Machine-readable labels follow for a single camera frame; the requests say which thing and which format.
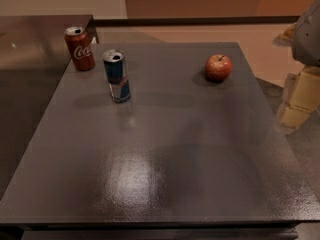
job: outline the can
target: can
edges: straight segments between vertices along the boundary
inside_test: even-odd
[[[64,39],[77,70],[89,70],[95,66],[90,41],[83,27],[67,28]]]
[[[124,53],[116,49],[108,50],[103,54],[103,62],[112,100],[118,103],[127,101],[130,87]]]

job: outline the red apple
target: red apple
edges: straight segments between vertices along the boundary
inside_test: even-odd
[[[232,62],[229,57],[216,54],[207,59],[206,62],[206,77],[209,80],[222,82],[232,71]]]

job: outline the blue can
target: blue can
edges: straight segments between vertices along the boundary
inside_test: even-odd
[[[124,53],[108,50],[103,54],[103,63],[114,102],[122,103],[130,98],[127,64]]]

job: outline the red soda can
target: red soda can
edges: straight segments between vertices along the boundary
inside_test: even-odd
[[[89,70],[95,66],[90,41],[83,27],[67,28],[64,39],[77,70]]]

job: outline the can top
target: can top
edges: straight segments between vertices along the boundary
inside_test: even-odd
[[[65,30],[67,36],[77,36],[84,32],[84,28],[80,26],[70,27]]]
[[[102,58],[105,62],[115,63],[124,59],[124,53],[119,50],[112,49],[106,51],[103,54]]]

